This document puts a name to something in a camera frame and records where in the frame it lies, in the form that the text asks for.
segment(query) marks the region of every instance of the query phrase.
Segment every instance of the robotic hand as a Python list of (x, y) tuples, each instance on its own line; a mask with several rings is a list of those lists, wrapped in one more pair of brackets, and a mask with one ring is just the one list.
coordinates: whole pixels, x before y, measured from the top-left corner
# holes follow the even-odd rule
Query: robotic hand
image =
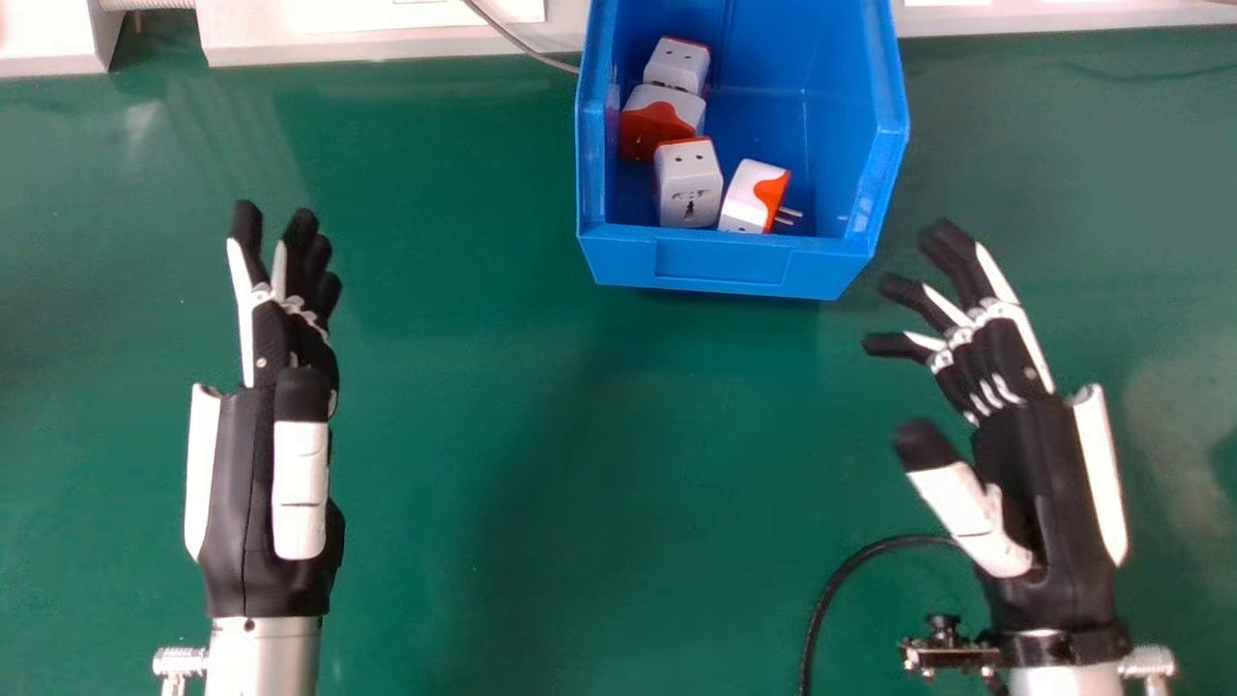
[[(907, 669), (929, 676), (969, 668), (993, 680), (1008, 668), (1016, 696), (1119, 696), (1121, 676), (1170, 675), (1166, 650), (1131, 654), (1115, 606), (1128, 539), (1103, 391), (1056, 393), (1027, 312), (982, 244), (941, 220), (920, 248), (965, 310), (928, 284), (887, 276), (882, 294), (940, 336), (870, 334), (863, 347), (927, 366), (976, 428), (974, 467), (923, 419), (901, 427), (894, 446), (910, 483), (975, 562), (992, 626), (975, 644), (954, 633), (956, 619), (931, 618), (929, 639), (903, 643)], [(1163, 679), (1148, 681), (1148, 692), (1166, 694)]]
[(297, 210), (261, 258), (262, 214), (236, 203), (228, 265), (240, 319), (242, 384), (195, 384), (190, 399), (184, 545), (202, 569), (210, 648), (163, 648), (163, 694), (207, 676), (207, 696), (317, 691), (322, 617), (344, 556), (329, 498), (339, 367), (327, 324), (341, 284), (318, 219)]

